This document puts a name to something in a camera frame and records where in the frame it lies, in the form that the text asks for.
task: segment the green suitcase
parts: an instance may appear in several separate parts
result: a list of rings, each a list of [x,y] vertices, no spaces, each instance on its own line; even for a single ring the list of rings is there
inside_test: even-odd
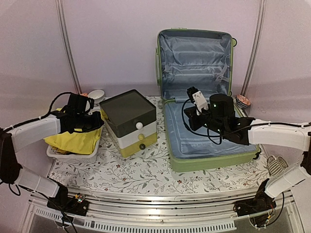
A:
[[[209,100],[212,94],[231,95],[233,46],[228,33],[169,29],[158,34],[156,48],[157,83],[164,99],[164,120],[172,169],[196,171],[246,163],[260,153],[258,145],[238,145],[227,140],[215,145],[199,137],[182,123],[181,108],[187,89],[198,88]],[[236,107],[236,114],[242,112]],[[206,129],[197,131],[206,134]]]

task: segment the drawer knob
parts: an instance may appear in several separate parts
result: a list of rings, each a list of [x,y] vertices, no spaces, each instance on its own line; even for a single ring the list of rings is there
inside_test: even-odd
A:
[[[141,134],[139,134],[138,135],[138,139],[141,141],[141,140],[143,140],[145,138],[145,136],[141,133]]]
[[[138,122],[138,123],[136,124],[136,128],[137,128],[138,130],[142,129],[142,127],[143,127],[143,125],[142,125],[141,122]]]
[[[146,146],[145,146],[145,144],[140,144],[140,145],[139,145],[139,148],[140,148],[141,150],[144,150],[144,149],[146,148]]]

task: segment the white wall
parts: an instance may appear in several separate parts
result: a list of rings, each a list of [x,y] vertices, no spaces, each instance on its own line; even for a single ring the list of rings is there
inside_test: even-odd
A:
[[[0,127],[43,115],[60,92],[74,91],[53,0],[0,2]],[[20,164],[46,175],[43,141],[19,153]],[[0,232],[17,233],[29,193],[0,186]]]
[[[66,0],[66,23],[84,92],[109,96],[136,88],[159,95],[155,47],[163,29],[224,31],[237,39],[232,91],[241,90],[254,40],[259,0]]]
[[[255,69],[247,92],[250,116],[311,121],[311,1],[267,1]],[[291,164],[301,151],[266,146]],[[311,180],[292,189],[307,233],[311,232]]]

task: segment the yellow bag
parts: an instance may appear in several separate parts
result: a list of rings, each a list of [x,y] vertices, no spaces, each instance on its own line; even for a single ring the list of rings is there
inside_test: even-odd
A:
[[[92,154],[101,138],[101,128],[88,133],[62,133],[44,138],[52,147],[77,154]]]

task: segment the floral tablecloth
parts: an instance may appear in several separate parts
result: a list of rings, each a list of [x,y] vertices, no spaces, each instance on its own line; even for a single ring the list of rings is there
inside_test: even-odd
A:
[[[56,160],[50,177],[68,187],[99,192],[149,195],[217,193],[259,186],[268,178],[267,156],[249,163],[195,172],[171,169],[164,127],[162,100],[147,97],[156,106],[157,143],[123,158],[103,129],[94,163]]]

